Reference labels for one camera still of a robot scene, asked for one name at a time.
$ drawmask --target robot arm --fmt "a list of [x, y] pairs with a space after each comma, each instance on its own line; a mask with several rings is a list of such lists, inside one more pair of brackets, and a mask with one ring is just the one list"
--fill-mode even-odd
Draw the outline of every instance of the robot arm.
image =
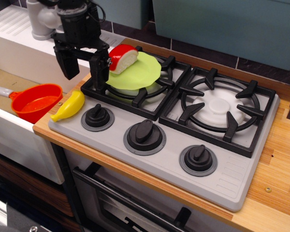
[[[53, 33], [55, 54], [65, 77], [71, 80], [79, 73], [78, 59], [89, 62], [91, 78], [97, 91], [105, 91], [109, 75], [109, 45], [100, 39], [101, 28], [97, 4], [93, 0], [38, 0], [58, 7], [63, 33]], [[95, 53], [81, 48], [95, 48]]]

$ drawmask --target oven handle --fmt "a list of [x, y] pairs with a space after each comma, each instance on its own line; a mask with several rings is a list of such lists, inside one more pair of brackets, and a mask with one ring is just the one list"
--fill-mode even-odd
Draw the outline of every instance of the oven handle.
[[155, 222], [156, 224], [160, 225], [161, 227], [167, 229], [171, 232], [188, 232], [183, 228], [179, 228], [173, 223], [165, 220], [164, 218], [160, 217], [156, 213], [152, 212], [150, 209], [147, 209], [145, 206], [135, 202], [134, 200], [130, 199], [128, 196], [124, 195], [123, 193], [115, 190], [114, 188], [106, 185], [102, 181], [96, 179], [94, 176], [89, 177], [86, 172], [81, 170], [79, 167], [75, 167], [72, 171], [73, 175], [78, 179], [84, 181], [85, 183], [91, 185], [92, 187], [98, 189], [99, 191], [107, 194], [111, 198], [115, 199], [116, 201], [122, 203], [123, 205], [129, 207], [130, 209], [134, 210], [135, 212], [143, 215], [144, 217], [150, 219], [151, 221]]

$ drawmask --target screw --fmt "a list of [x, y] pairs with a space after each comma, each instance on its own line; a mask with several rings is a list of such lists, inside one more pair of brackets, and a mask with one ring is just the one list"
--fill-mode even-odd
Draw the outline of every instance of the screw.
[[38, 228], [36, 226], [32, 226], [29, 232], [37, 232]]
[[267, 187], [267, 188], [265, 188], [265, 191], [267, 191], [267, 192], [271, 192], [272, 189], [271, 189], [270, 187]]

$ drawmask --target green plate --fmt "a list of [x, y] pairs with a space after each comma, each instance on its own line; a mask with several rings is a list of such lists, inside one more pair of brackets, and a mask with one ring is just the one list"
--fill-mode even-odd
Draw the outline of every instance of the green plate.
[[117, 89], [136, 90], [152, 85], [161, 74], [161, 65], [156, 58], [139, 52], [137, 61], [121, 74], [110, 72], [106, 82]]

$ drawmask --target teal cabinet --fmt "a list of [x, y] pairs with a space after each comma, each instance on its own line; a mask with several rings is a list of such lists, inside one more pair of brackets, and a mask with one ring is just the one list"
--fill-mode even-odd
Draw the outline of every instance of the teal cabinet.
[[148, 22], [149, 0], [95, 0], [105, 13], [106, 20], [142, 29]]
[[290, 0], [153, 0], [157, 34], [290, 70]]

